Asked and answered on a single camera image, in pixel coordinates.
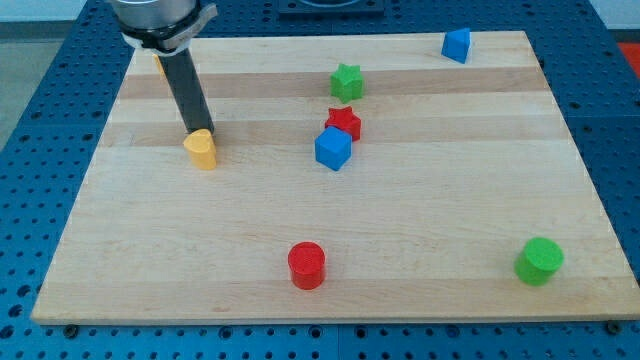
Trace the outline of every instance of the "red cylinder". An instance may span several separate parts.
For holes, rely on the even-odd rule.
[[[296,244],[289,251],[291,281],[303,290],[315,289],[324,281],[324,251],[311,241]]]

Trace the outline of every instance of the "green cylinder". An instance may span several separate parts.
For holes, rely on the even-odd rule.
[[[514,269],[523,282],[540,286],[549,281],[563,261],[564,255],[558,244],[546,238],[535,237],[525,245],[516,259]]]

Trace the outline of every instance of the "black cylindrical rod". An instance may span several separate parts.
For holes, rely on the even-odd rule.
[[[187,132],[209,129],[213,134],[213,121],[207,101],[193,66],[191,53],[185,49],[173,56],[160,56],[173,97],[176,99]]]

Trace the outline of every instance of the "green star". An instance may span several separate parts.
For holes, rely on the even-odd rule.
[[[331,96],[339,98],[343,104],[362,98],[363,92],[364,79],[360,65],[340,64],[338,70],[331,74]]]

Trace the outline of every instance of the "small yellow object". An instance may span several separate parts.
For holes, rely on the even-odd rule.
[[[162,68],[162,64],[160,63],[160,57],[156,54],[153,54],[153,60],[156,61],[156,66],[158,67],[158,71],[162,76],[164,76],[164,69]]]
[[[183,145],[189,153],[191,162],[198,169],[213,170],[216,167],[216,145],[213,143],[211,131],[196,130],[187,136]]]

